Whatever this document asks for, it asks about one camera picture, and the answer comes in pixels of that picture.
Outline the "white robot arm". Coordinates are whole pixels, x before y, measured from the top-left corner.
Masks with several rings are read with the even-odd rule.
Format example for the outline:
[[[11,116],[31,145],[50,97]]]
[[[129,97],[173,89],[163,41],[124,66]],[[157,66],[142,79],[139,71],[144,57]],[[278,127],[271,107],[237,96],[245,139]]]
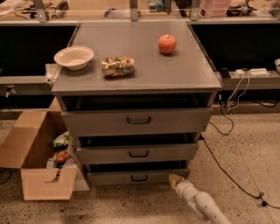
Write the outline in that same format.
[[[211,221],[213,224],[233,224],[219,209],[212,196],[197,190],[189,180],[172,173],[169,175],[169,183],[176,194],[191,208],[197,219]]]

